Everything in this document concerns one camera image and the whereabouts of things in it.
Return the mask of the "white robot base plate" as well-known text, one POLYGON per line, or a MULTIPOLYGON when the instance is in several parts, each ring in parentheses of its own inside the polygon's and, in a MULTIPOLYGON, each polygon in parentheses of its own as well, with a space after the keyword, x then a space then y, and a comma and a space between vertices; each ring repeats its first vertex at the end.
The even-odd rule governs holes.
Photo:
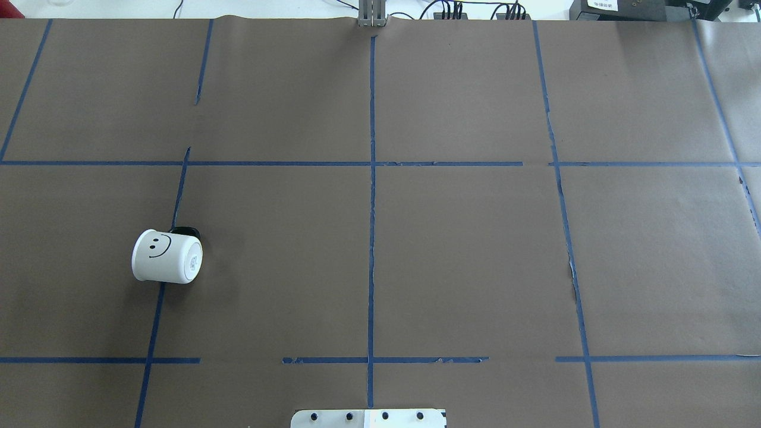
POLYGON ((435 408, 302 410, 291 427, 447 427, 444 410, 435 408))

